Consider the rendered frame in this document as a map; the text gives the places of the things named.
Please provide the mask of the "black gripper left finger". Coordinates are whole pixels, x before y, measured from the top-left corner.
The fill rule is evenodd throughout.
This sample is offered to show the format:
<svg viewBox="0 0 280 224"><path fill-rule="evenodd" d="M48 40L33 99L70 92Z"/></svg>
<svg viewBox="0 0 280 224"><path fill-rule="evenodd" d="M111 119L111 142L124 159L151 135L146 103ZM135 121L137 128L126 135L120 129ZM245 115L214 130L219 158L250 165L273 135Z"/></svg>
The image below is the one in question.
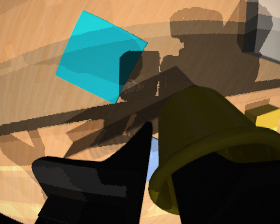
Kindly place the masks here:
<svg viewBox="0 0 280 224"><path fill-rule="evenodd" d="M122 206L126 224L140 224L151 137L152 124L145 122L105 161L44 156L32 161L31 169L46 196Z"/></svg>

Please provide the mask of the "yellow rectangular block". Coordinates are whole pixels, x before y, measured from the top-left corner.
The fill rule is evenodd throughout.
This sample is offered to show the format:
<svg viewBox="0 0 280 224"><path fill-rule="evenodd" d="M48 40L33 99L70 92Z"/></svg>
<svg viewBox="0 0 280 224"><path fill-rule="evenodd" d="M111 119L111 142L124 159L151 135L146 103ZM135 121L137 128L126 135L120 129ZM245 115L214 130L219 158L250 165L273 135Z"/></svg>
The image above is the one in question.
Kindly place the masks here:
<svg viewBox="0 0 280 224"><path fill-rule="evenodd" d="M254 122L256 126L269 127L277 131L277 124L280 119L280 108L272 104L262 104L262 106L246 109L245 116Z"/></svg>

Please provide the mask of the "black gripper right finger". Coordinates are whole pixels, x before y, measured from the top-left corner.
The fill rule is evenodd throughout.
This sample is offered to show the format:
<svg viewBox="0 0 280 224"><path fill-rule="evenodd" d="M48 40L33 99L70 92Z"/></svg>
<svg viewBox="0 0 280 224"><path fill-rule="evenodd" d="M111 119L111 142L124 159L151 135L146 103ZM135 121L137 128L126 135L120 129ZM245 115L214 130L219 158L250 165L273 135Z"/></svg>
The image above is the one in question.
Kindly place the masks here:
<svg viewBox="0 0 280 224"><path fill-rule="evenodd" d="M231 162L215 151L171 174L181 224L214 224L245 189L280 183L280 159Z"/></svg>

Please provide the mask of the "olive yellow cup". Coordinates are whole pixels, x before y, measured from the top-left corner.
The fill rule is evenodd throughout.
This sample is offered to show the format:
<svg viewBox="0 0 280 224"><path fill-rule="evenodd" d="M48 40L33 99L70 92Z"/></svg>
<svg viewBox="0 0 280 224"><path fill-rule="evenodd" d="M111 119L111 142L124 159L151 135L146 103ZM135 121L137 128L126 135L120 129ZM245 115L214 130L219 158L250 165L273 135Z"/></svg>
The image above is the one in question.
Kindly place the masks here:
<svg viewBox="0 0 280 224"><path fill-rule="evenodd" d="M157 118L159 167L149 181L150 199L162 211L179 214L171 174L210 152L231 162L280 159L280 133L256 126L234 104L210 87L180 89Z"/></svg>

